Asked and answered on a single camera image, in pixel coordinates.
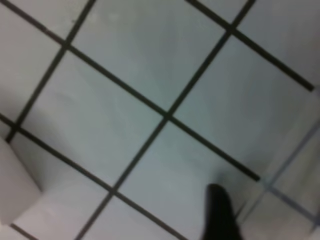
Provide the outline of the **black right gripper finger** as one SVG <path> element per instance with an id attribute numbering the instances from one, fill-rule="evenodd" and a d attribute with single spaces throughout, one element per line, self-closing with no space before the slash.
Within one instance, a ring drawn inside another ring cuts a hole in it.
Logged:
<path id="1" fill-rule="evenodd" d="M 205 240 L 241 240 L 232 201 L 227 191 L 218 184 L 210 184 L 205 199 Z"/>

